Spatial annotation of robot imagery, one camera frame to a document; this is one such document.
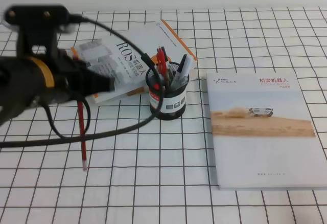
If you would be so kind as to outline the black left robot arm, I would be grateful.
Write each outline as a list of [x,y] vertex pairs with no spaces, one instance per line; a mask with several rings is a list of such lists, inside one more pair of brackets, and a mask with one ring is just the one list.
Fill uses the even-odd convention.
[[1,57],[1,123],[26,109],[82,100],[114,89],[114,78],[89,70],[85,62],[65,51],[56,56]]

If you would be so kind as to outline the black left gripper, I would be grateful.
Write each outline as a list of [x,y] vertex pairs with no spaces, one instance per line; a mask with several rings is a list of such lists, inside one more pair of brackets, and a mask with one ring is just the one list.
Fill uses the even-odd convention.
[[95,73],[78,57],[70,57],[65,50],[46,49],[45,63],[54,77],[54,87],[45,92],[46,104],[81,101],[86,96],[113,92],[114,78]]

